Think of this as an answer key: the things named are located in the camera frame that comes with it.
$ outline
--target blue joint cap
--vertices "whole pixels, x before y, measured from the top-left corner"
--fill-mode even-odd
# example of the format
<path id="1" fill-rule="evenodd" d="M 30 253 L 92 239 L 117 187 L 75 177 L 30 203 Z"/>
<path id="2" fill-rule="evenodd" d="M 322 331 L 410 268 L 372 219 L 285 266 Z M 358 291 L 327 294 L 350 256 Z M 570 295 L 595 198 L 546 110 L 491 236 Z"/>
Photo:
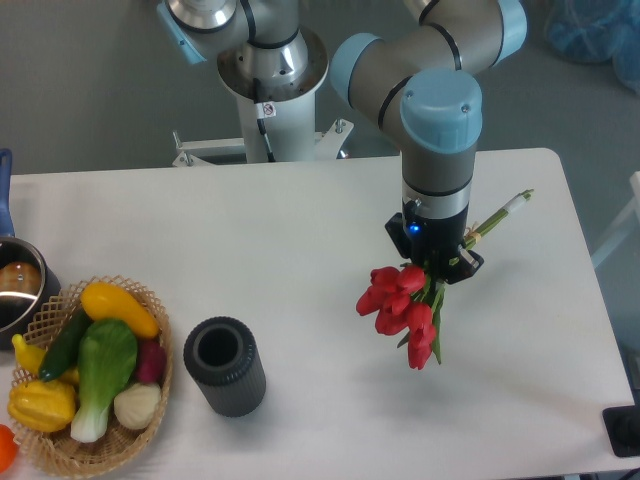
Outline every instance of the blue joint cap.
<path id="1" fill-rule="evenodd" d="M 349 84 L 356 63 L 369 44 L 379 39 L 380 37 L 370 33 L 357 33 L 340 45 L 331 60 L 329 80 L 333 89 L 349 106 L 352 106 L 349 101 Z"/>
<path id="2" fill-rule="evenodd" d="M 200 52 L 195 49 L 180 26 L 173 19 L 164 1 L 158 4 L 156 12 L 158 13 L 158 17 L 160 17 L 162 24 L 167 28 L 171 40 L 178 46 L 189 65 L 195 65 L 196 63 L 207 61 L 207 59 L 200 55 Z"/>
<path id="3" fill-rule="evenodd" d="M 404 87 L 400 118 L 423 148 L 443 154 L 463 152 L 482 131 L 482 90 L 462 70 L 423 70 Z"/>
<path id="4" fill-rule="evenodd" d="M 527 16 L 519 0 L 498 0 L 502 12 L 502 49 L 496 63 L 522 47 L 527 37 Z"/>

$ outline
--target toy vegetable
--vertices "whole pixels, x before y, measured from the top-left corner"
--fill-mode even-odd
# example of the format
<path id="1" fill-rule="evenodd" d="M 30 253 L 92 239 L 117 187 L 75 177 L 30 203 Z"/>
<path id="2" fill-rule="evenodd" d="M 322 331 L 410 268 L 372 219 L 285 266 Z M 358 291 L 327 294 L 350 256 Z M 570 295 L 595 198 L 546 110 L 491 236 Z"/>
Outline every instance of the toy vegetable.
<path id="1" fill-rule="evenodd" d="M 80 295 L 82 307 L 94 321 L 106 318 L 123 320 L 138 338 L 152 339 L 160 328 L 156 320 L 124 288 L 110 283 L 88 285 Z"/>
<path id="2" fill-rule="evenodd" d="M 18 445 L 13 441 L 13 432 L 6 425 L 0 425 L 0 473 L 13 464 L 18 454 Z"/>
<path id="3" fill-rule="evenodd" d="M 158 382 L 166 366 L 167 353 L 162 345 L 153 340 L 142 340 L 138 346 L 136 380 L 142 383 Z"/>
<path id="4" fill-rule="evenodd" d="M 113 412 L 123 427 L 141 430 L 151 423 L 161 396 L 156 383 L 134 383 L 115 398 Z"/>
<path id="5" fill-rule="evenodd" d="M 40 380 L 43 382 L 55 380 L 65 370 L 75 365 L 78 360 L 80 340 L 91 324 L 91 319 L 82 309 L 77 310 L 71 316 L 44 355 L 38 369 L 38 378 Z"/>
<path id="6" fill-rule="evenodd" d="M 138 341 L 122 320 L 108 319 L 89 327 L 80 342 L 80 409 L 71 438 L 91 443 L 107 431 L 109 409 L 136 366 Z"/>
<path id="7" fill-rule="evenodd" d="M 9 415 L 39 432 L 57 432 L 71 423 L 76 413 L 76 393 L 69 384 L 52 380 L 24 382 L 9 392 Z"/>
<path id="8" fill-rule="evenodd" d="M 18 365 L 30 374 L 38 375 L 38 370 L 40 369 L 40 365 L 42 365 L 42 360 L 46 353 L 45 350 L 35 345 L 29 345 L 22 335 L 17 333 L 11 337 L 11 343 L 13 343 L 13 348 L 16 352 L 16 362 L 18 362 Z M 78 385 L 78 369 L 75 367 L 69 368 L 60 376 L 59 380 L 64 383 L 70 383 L 71 385 Z"/>

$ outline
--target gray floor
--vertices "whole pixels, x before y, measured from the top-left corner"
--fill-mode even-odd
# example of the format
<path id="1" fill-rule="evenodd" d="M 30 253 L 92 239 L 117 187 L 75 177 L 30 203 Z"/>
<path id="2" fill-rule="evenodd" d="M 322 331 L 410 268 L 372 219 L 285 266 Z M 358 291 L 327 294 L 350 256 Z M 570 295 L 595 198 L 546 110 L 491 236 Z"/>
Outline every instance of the gray floor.
<path id="1" fill-rule="evenodd" d="M 609 473 L 599 473 L 594 480 L 619 480 L 622 478 L 627 472 L 609 472 Z M 640 474 L 637 474 L 633 480 L 637 480 L 640 478 Z"/>
<path id="2" fill-rule="evenodd" d="M 169 167 L 174 129 L 183 140 L 240 136 L 215 63 L 185 65 L 157 21 L 156 3 L 0 3 L 0 146 L 14 151 L 15 173 Z M 525 46 L 478 76 L 485 118 L 480 149 L 555 150 L 592 248 L 632 196 L 629 177 L 640 170 L 640 96 L 617 82 L 610 65 L 559 58 L 542 37 L 548 2 L 523 4 Z M 301 12 L 330 55 L 357 32 L 394 39 L 415 28 L 401 0 L 301 0 Z M 353 156 L 395 153 L 328 83 L 318 105 L 318 129 L 337 117 L 356 124 L 347 144 Z M 623 358 L 640 351 L 639 246 L 640 228 L 597 271 Z"/>

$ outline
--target cucumber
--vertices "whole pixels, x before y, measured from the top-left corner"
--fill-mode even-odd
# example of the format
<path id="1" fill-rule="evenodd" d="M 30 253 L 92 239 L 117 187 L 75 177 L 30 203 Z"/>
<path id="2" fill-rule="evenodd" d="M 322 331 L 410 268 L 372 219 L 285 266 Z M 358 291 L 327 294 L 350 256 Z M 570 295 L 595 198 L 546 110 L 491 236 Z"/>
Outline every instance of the cucumber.
<path id="1" fill-rule="evenodd" d="M 80 340 L 92 323 L 93 321 L 82 308 L 71 316 L 42 359 L 38 370 L 40 380 L 43 382 L 55 380 L 76 364 Z"/>

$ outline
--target yellow squash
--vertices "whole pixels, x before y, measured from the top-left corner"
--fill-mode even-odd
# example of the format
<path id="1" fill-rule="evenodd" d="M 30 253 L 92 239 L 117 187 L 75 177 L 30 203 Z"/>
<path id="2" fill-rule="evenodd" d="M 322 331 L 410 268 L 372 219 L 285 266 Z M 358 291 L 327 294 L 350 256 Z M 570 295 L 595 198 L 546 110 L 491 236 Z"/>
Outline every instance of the yellow squash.
<path id="1" fill-rule="evenodd" d="M 35 345 L 29 345 L 20 334 L 15 334 L 11 337 L 11 343 L 13 343 L 13 348 L 16 351 L 18 365 L 30 374 L 37 376 L 46 351 Z M 78 369 L 76 367 L 69 368 L 58 380 L 71 385 L 78 385 L 80 382 Z"/>
<path id="2" fill-rule="evenodd" d="M 110 283 L 87 285 L 80 295 L 82 308 L 95 322 L 108 318 L 124 321 L 138 338 L 151 340 L 160 328 L 155 318 L 124 288 Z"/>

